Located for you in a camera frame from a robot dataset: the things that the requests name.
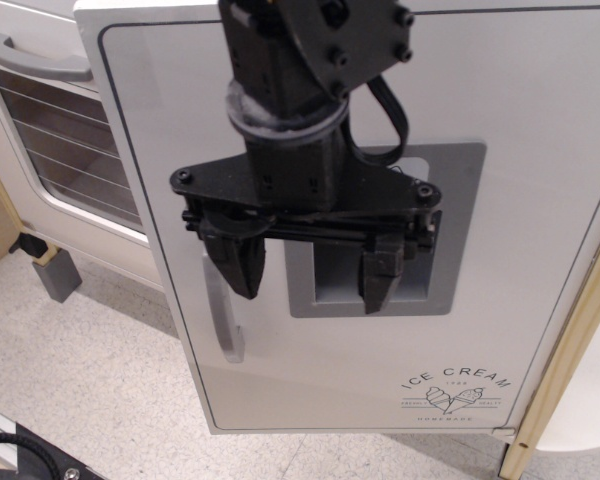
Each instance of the oven window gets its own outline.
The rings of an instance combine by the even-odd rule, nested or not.
[[[143,232],[100,102],[4,70],[0,94],[51,195]]]

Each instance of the wooden edge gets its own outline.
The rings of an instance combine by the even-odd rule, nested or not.
[[[500,478],[518,480],[600,324],[600,247],[567,317],[565,327],[529,404]]]
[[[13,203],[11,203],[11,198],[9,198],[9,194],[5,190],[4,185],[2,185],[1,181],[0,181],[0,201],[2,201],[4,208],[7,210],[7,213],[9,214],[9,218],[11,218],[11,221],[16,226],[18,231],[24,232],[24,225],[22,224],[22,220],[20,220],[20,215],[18,215],[18,212],[16,211],[16,207],[14,207]]]
[[[9,214],[9,218],[15,225],[16,229],[19,232],[24,233],[26,231],[25,226],[22,223],[22,220],[20,219],[20,215],[18,214],[16,207],[14,207],[13,203],[11,202],[11,198],[9,197],[9,194],[7,193],[7,190],[4,188],[4,185],[2,184],[1,180],[0,180],[0,201],[4,205],[4,208],[6,209],[7,213]],[[49,242],[47,242],[47,247],[48,247],[48,250],[42,257],[40,257],[40,258],[32,257],[32,260],[34,263],[37,263],[38,265],[44,267],[53,259],[53,257],[56,256],[56,254],[58,253],[58,247],[56,247],[55,245],[53,245],[52,243],[49,243]]]

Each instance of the cabinet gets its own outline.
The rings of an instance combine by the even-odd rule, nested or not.
[[[89,66],[48,11],[0,2],[0,180],[29,233],[161,289],[95,82],[49,74]]]

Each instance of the oven handle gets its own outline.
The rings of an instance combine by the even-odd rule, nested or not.
[[[88,82],[93,78],[89,61],[71,55],[62,60],[50,60],[13,48],[8,35],[0,33],[0,65],[14,72],[48,80],[65,82]]]
[[[204,280],[207,284],[207,295],[213,327],[216,330],[218,343],[225,358],[230,363],[242,363],[244,360],[244,338],[242,330],[236,325],[229,297],[229,286],[216,266],[209,258],[207,251],[202,253]]]

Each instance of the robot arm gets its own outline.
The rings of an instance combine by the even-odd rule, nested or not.
[[[380,74],[411,57],[413,15],[394,0],[220,0],[233,66],[231,123],[246,154],[178,169],[197,232],[232,289],[254,298],[264,239],[356,246],[365,312],[380,311],[405,260],[431,254],[442,195],[386,168],[408,122]],[[353,141],[349,94],[367,84],[400,144],[369,153]]]

